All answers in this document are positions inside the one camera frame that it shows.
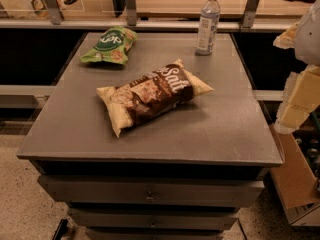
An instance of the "green chip bag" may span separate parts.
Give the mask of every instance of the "green chip bag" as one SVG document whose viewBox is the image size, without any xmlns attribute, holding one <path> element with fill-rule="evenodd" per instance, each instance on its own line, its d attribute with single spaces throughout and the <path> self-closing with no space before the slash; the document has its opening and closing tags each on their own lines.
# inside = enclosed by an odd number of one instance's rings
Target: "green chip bag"
<svg viewBox="0 0 320 240">
<path fill-rule="evenodd" d="M 127 53 L 137 40 L 137 33 L 116 26 L 107 30 L 99 39 L 98 43 L 80 60 L 81 62 L 106 61 L 116 64 L 126 64 Z"/>
</svg>

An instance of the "water bottle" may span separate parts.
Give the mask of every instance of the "water bottle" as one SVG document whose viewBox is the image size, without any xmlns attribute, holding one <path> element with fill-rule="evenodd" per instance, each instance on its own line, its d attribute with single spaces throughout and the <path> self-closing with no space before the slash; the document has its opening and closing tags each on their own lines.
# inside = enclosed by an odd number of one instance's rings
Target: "water bottle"
<svg viewBox="0 0 320 240">
<path fill-rule="evenodd" d="M 196 55 L 211 54 L 219 18 L 220 5 L 218 0 L 208 0 L 203 6 L 200 14 Z"/>
</svg>

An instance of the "cardboard box flap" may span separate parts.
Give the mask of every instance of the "cardboard box flap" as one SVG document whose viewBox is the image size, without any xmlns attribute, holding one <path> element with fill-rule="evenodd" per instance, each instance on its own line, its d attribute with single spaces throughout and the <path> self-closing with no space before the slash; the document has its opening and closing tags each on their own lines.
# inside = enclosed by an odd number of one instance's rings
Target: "cardboard box flap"
<svg viewBox="0 0 320 240">
<path fill-rule="evenodd" d="M 278 135 L 285 156 L 282 166 L 270 170 L 283 206 L 290 209 L 320 202 L 320 194 L 316 190 L 317 178 L 293 135 L 278 134 L 273 129 L 271 132 Z"/>
</svg>

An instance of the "gray tabletop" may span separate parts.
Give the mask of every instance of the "gray tabletop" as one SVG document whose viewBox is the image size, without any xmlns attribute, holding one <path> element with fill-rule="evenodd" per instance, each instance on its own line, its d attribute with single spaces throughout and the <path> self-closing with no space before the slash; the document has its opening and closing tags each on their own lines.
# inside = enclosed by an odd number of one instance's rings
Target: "gray tabletop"
<svg viewBox="0 0 320 240">
<path fill-rule="evenodd" d="M 218 34 L 212 55 L 195 56 L 196 34 L 138 33 L 126 66 L 80 63 L 80 57 L 100 35 L 89 33 L 76 52 L 26 136 L 19 158 L 258 166 L 282 163 L 228 34 Z M 118 139 L 96 88 L 121 86 L 178 58 L 215 90 L 123 131 Z"/>
</svg>

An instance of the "concrete floor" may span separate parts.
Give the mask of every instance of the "concrete floor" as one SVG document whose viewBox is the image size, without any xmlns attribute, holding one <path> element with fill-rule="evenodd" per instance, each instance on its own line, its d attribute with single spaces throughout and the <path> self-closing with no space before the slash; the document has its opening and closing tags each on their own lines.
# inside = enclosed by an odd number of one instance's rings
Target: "concrete floor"
<svg viewBox="0 0 320 240">
<path fill-rule="evenodd" d="M 85 228 L 67 216 L 67 206 L 55 203 L 38 185 L 38 171 L 16 152 L 24 135 L 0 131 L 0 240 L 51 240 L 61 219 L 68 219 L 63 240 L 89 240 Z M 225 240 L 319 240 L 320 230 L 288 225 L 269 176 L 266 189 L 239 220 Z"/>
</svg>

